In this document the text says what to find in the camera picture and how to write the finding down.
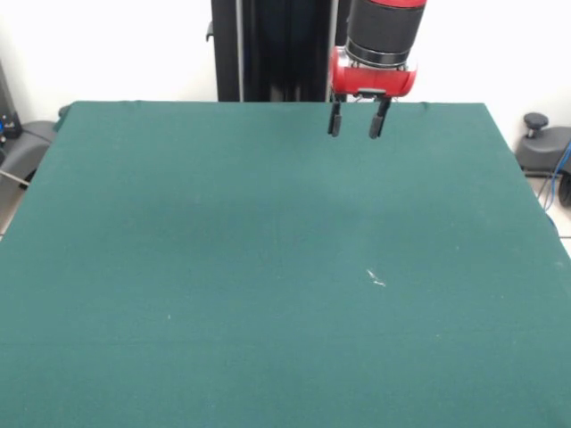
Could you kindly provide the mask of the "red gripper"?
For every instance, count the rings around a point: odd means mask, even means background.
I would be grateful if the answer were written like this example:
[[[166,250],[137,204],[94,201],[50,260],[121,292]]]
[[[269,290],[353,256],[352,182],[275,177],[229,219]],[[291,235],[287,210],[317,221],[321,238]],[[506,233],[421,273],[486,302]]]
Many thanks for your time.
[[[384,94],[377,98],[378,108],[374,114],[368,135],[371,139],[382,134],[387,113],[392,104],[391,97],[406,96],[416,80],[416,70],[379,69],[355,62],[343,47],[335,47],[329,59],[329,86],[331,112],[327,133],[339,135],[342,101],[337,95]]]

